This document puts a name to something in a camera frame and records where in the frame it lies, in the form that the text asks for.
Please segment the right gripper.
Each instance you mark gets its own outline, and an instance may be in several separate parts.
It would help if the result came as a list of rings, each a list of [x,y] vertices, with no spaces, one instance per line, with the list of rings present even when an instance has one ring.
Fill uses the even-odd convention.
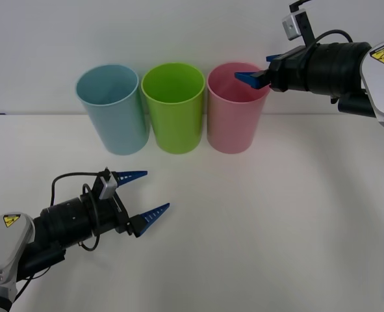
[[[286,92],[287,90],[310,92],[305,69],[308,57],[303,58],[306,49],[304,45],[301,45],[286,53],[269,55],[266,57],[266,61],[269,63],[267,70],[238,71],[234,76],[253,89],[269,86],[276,92]]]

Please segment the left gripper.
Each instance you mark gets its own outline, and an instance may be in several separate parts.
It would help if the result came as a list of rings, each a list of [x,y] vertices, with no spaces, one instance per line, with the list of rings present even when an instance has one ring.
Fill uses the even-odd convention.
[[[167,209],[170,203],[130,217],[117,193],[117,188],[147,175],[147,171],[111,171],[111,175],[96,175],[90,187],[90,218],[95,237],[110,230],[117,233],[129,230],[141,237]]]

